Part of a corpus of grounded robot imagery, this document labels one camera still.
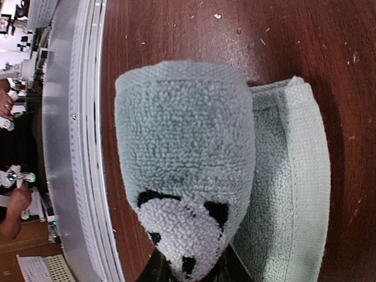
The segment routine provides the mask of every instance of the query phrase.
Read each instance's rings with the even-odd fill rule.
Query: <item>folded towel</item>
[[[164,62],[116,82],[126,195],[173,275],[199,281],[248,205],[255,167],[253,100],[243,74]]]
[[[255,282],[317,281],[330,204],[323,121],[309,84],[250,88],[256,171],[233,248]]]

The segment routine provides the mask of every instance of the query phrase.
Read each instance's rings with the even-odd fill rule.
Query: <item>white panda head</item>
[[[184,282],[205,278],[227,247],[223,226],[228,204],[198,204],[146,191],[139,195],[137,206],[141,224],[166,257],[172,274]]]

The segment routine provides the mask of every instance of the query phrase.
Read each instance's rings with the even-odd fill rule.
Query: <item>panda ear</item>
[[[209,211],[209,216],[214,218],[221,229],[229,218],[229,205],[215,202],[205,202],[204,207]]]
[[[175,200],[178,200],[178,201],[181,201],[182,198],[181,197],[178,197],[178,196],[174,196],[174,195],[166,195],[166,194],[161,194],[161,193],[158,193],[158,192],[155,192],[155,191],[151,191],[151,190],[148,190],[148,191],[145,191],[145,192],[141,192],[137,198],[137,207],[141,207],[142,204],[145,204],[147,203],[148,201],[152,200],[152,199],[175,199]]]

